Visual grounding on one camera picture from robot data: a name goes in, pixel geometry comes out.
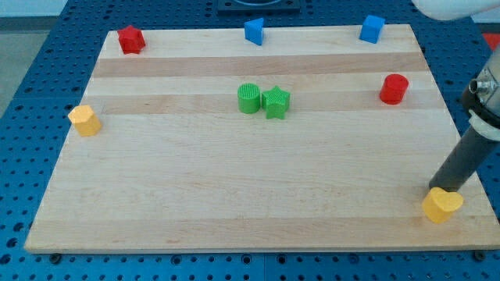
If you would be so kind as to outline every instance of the blue cube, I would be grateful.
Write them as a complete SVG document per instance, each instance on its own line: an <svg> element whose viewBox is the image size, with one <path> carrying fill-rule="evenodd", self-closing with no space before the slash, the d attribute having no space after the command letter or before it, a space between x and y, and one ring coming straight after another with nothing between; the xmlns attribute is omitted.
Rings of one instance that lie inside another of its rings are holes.
<svg viewBox="0 0 500 281"><path fill-rule="evenodd" d="M382 31L382 27L384 27L384 24L385 19L378 16L368 15L365 21L362 23L362 29L361 34L359 35L359 39L376 44L378 42L378 38L380 36L380 32Z"/></svg>
<svg viewBox="0 0 500 281"><path fill-rule="evenodd" d="M262 45L264 40L264 18L250 20L245 23L245 39L257 45Z"/></svg>

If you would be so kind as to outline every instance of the red cylinder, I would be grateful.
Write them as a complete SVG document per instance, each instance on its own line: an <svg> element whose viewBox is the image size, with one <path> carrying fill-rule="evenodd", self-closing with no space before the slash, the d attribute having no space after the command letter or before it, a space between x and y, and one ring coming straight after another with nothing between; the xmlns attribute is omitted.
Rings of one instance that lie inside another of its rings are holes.
<svg viewBox="0 0 500 281"><path fill-rule="evenodd" d="M405 96L408 85L408 79L403 75L391 74L385 77L384 86L380 90L380 99L388 105L397 105Z"/></svg>

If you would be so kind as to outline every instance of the blue pegboard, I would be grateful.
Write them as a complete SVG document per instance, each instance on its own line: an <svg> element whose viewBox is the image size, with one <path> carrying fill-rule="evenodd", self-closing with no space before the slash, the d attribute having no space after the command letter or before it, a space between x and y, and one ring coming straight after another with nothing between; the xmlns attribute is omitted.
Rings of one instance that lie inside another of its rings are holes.
<svg viewBox="0 0 500 281"><path fill-rule="evenodd" d="M471 19L430 20L406 1L301 1L294 12L217 16L216 2L69 0L0 120L0 280L480 280L500 279L500 251L327 254L48 255L23 250L77 105L109 30L361 24L366 15L410 23L459 132L458 98L490 51ZM500 151L479 168L500 214Z"/></svg>

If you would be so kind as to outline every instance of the green cylinder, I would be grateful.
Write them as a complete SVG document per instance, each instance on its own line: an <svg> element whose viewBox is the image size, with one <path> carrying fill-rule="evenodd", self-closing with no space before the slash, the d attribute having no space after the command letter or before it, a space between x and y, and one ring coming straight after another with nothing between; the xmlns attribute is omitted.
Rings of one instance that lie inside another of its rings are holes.
<svg viewBox="0 0 500 281"><path fill-rule="evenodd" d="M259 86L251 83L242 84L237 89L237 106L241 112L252 114L260 109Z"/></svg>

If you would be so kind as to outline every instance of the wooden board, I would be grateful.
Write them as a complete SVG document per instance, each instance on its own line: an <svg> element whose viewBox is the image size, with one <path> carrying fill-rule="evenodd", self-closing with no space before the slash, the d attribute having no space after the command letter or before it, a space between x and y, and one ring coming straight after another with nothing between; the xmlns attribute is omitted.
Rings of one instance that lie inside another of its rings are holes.
<svg viewBox="0 0 500 281"><path fill-rule="evenodd" d="M378 44L360 27L145 31L123 55L110 32L27 238L34 253L421 251L496 248L473 175L435 225L420 207L459 135L408 25ZM401 73L403 103L378 98ZM291 92L285 120L238 112L240 84Z"/></svg>

